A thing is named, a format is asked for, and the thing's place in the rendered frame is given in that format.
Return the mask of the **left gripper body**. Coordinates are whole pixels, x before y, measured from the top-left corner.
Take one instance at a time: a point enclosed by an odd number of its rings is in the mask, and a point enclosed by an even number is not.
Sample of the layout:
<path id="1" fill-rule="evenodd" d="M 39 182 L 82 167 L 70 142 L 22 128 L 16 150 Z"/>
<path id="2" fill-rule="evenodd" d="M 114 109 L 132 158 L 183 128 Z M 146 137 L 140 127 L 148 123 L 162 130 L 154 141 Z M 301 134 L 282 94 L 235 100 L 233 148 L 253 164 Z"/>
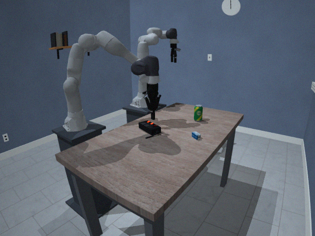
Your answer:
<path id="1" fill-rule="evenodd" d="M 173 51 L 174 51 L 174 49 L 177 47 L 177 44 L 170 44 L 170 47 L 173 49 Z"/>

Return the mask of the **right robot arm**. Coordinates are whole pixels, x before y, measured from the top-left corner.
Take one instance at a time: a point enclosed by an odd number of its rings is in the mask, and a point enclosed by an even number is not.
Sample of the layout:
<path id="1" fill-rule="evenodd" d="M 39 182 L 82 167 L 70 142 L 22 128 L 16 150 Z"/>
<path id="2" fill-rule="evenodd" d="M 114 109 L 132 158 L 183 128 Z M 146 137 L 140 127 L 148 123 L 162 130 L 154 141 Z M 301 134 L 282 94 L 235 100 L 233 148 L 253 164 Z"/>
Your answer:
<path id="1" fill-rule="evenodd" d="M 63 128 L 67 132 L 81 131 L 88 126 L 83 115 L 79 86 L 85 53 L 87 51 L 95 51 L 99 47 L 102 47 L 112 55 L 123 57 L 130 62 L 133 74 L 146 74 L 146 77 L 139 79 L 140 83 L 157 84 L 161 81 L 159 80 L 159 62 L 157 57 L 146 56 L 143 59 L 139 59 L 116 37 L 106 31 L 101 31 L 97 35 L 81 35 L 78 43 L 73 44 L 70 50 L 67 64 L 67 80 L 63 84 L 68 108 Z"/>

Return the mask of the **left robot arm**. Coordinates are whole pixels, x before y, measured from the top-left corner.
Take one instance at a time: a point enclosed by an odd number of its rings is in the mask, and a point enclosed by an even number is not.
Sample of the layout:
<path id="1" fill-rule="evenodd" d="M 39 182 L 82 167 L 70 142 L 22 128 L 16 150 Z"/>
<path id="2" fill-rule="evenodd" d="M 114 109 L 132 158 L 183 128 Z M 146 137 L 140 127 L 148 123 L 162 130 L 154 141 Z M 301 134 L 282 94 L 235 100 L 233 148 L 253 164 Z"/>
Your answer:
<path id="1" fill-rule="evenodd" d="M 149 56 L 149 47 L 150 45 L 157 45 L 160 39 L 170 38 L 171 44 L 179 43 L 177 40 L 177 30 L 175 28 L 170 28 L 170 30 L 161 30 L 159 28 L 149 28 L 147 30 L 147 35 L 140 36 L 138 38 L 138 48 L 137 48 L 137 57 L 140 59 Z M 146 101 L 144 99 L 144 94 L 142 92 L 147 90 L 147 83 L 138 84 L 138 95 L 132 100 L 130 106 L 136 108 L 147 108 Z"/>

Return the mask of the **black power strip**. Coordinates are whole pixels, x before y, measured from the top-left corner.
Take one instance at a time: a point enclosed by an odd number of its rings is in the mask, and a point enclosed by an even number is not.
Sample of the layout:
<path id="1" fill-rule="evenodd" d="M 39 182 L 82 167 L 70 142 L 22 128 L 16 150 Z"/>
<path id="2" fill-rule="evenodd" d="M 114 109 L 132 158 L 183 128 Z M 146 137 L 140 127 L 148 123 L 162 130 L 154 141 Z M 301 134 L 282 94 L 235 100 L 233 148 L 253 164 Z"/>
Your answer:
<path id="1" fill-rule="evenodd" d="M 161 133 L 161 127 L 148 120 L 139 122 L 139 128 L 149 133 L 150 135 L 152 135 L 152 136 L 146 137 L 146 139 L 153 137 L 156 134 Z"/>

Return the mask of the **green drink can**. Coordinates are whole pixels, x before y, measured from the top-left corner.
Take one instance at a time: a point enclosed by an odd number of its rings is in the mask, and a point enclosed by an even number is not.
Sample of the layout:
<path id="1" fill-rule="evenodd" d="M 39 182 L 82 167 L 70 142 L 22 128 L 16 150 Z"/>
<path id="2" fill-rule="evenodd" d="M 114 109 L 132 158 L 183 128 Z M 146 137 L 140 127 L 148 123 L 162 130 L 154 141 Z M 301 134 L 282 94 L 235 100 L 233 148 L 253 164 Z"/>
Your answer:
<path id="1" fill-rule="evenodd" d="M 196 105 L 194 107 L 194 120 L 201 121 L 202 120 L 203 107 L 202 105 Z"/>

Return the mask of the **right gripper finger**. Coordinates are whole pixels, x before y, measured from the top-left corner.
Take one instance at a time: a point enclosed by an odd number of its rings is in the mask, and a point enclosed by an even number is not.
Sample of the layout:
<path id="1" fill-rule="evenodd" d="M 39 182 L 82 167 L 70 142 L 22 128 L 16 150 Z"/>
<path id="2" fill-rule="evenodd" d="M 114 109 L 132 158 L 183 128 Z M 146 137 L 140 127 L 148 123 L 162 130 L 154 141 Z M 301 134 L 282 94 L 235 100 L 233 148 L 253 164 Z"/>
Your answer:
<path id="1" fill-rule="evenodd" d="M 153 104 L 153 100 L 154 100 L 154 98 L 153 98 L 153 94 L 151 95 L 151 98 L 152 99 L 149 99 L 148 100 L 148 94 L 146 95 L 146 96 L 144 96 L 144 99 L 146 100 L 146 104 L 147 104 L 147 107 L 148 107 L 148 109 L 150 110 L 150 112 L 151 112 L 151 119 L 152 120 L 154 120 L 154 104 Z"/>
<path id="2" fill-rule="evenodd" d="M 155 94 L 155 98 L 153 100 L 153 104 L 154 104 L 154 120 L 155 120 L 155 111 L 158 108 L 160 97 L 161 97 L 160 94 L 158 94 L 158 95 Z"/>

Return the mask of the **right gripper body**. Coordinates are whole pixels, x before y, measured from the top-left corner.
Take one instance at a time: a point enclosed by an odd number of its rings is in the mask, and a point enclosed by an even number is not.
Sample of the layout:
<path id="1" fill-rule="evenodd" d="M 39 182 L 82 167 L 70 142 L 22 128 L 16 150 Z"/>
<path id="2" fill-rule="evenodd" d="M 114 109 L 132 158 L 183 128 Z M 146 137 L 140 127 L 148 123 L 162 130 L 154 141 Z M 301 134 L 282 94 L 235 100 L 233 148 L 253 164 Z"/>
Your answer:
<path id="1" fill-rule="evenodd" d="M 148 94 L 149 99 L 152 99 L 151 98 L 152 94 L 154 95 L 153 98 L 155 98 L 155 94 L 158 95 L 158 83 L 157 84 L 147 83 L 147 94 Z"/>

